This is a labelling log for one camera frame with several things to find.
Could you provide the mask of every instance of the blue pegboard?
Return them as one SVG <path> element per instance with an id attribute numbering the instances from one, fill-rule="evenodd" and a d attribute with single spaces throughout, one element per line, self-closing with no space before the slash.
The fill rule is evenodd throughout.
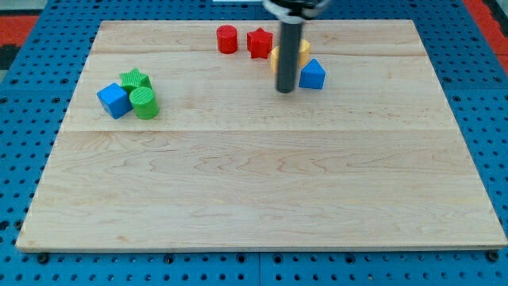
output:
<path id="1" fill-rule="evenodd" d="M 508 79 L 463 3 L 335 0 L 321 18 L 414 20 L 506 231 Z M 273 16 L 259 4 L 211 0 L 50 0 L 0 86 L 0 284 L 508 284 L 506 249 L 48 257 L 17 251 L 18 228 L 101 20 L 143 19 Z"/>

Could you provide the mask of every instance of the blue cube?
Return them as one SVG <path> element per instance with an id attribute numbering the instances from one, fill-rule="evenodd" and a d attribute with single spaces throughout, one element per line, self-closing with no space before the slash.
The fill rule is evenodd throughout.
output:
<path id="1" fill-rule="evenodd" d="M 325 76 L 325 69 L 319 64 L 318 60 L 312 59 L 300 71 L 300 84 L 298 86 L 303 88 L 323 89 Z"/>
<path id="2" fill-rule="evenodd" d="M 114 119 L 120 118 L 133 109 L 127 91 L 124 91 L 124 89 L 116 83 L 111 83 L 108 87 L 98 92 L 97 96 L 104 110 Z"/>

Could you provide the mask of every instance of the toy block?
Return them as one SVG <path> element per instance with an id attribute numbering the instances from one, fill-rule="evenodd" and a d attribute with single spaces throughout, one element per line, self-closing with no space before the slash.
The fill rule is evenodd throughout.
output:
<path id="1" fill-rule="evenodd" d="M 303 39 L 300 41 L 300 49 L 298 50 L 298 67 L 303 68 L 309 62 L 310 43 Z M 277 72 L 277 64 L 279 62 L 279 46 L 273 48 L 270 52 L 271 70 Z"/>
<path id="2" fill-rule="evenodd" d="M 325 76 L 325 69 L 319 64 L 318 60 L 312 59 L 300 71 L 300 84 L 298 86 L 303 88 L 323 89 Z"/>
<path id="3" fill-rule="evenodd" d="M 131 91 L 138 87 L 152 88 L 152 84 L 150 83 L 148 75 L 140 73 L 137 68 L 134 68 L 132 71 L 120 74 L 120 79 L 121 88 L 127 91 L 127 94 L 130 94 Z"/>
<path id="4" fill-rule="evenodd" d="M 251 53 L 251 59 L 268 58 L 273 43 L 273 33 L 265 32 L 263 28 L 247 33 L 247 50 Z"/>
<path id="5" fill-rule="evenodd" d="M 111 83 L 108 87 L 99 91 L 97 96 L 104 110 L 114 119 L 120 118 L 133 109 L 127 91 L 124 91 L 124 89 L 116 83 Z"/>
<path id="6" fill-rule="evenodd" d="M 217 49 L 224 54 L 238 50 L 238 32 L 231 25 L 222 25 L 217 29 Z"/>
<path id="7" fill-rule="evenodd" d="M 151 88 L 138 87 L 129 95 L 134 112 L 140 119 L 152 119 L 159 113 L 155 93 Z"/>

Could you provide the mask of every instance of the yellow block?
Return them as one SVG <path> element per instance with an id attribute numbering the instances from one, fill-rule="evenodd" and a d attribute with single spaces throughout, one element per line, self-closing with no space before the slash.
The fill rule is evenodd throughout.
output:
<path id="1" fill-rule="evenodd" d="M 303 68 L 309 62 L 310 43 L 302 39 L 298 51 L 298 67 Z M 272 71 L 277 72 L 277 63 L 279 62 L 279 46 L 273 48 L 270 52 L 270 66 Z"/>

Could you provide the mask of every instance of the wooden board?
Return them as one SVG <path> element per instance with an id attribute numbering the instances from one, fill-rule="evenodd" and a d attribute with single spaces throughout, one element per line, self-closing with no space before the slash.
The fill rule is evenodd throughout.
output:
<path id="1" fill-rule="evenodd" d="M 216 51 L 234 24 L 241 49 Z M 312 21 L 322 91 L 275 91 L 245 33 L 105 21 L 17 247 L 27 252 L 497 249 L 506 237 L 412 21 Z M 161 112 L 96 92 L 139 68 Z"/>

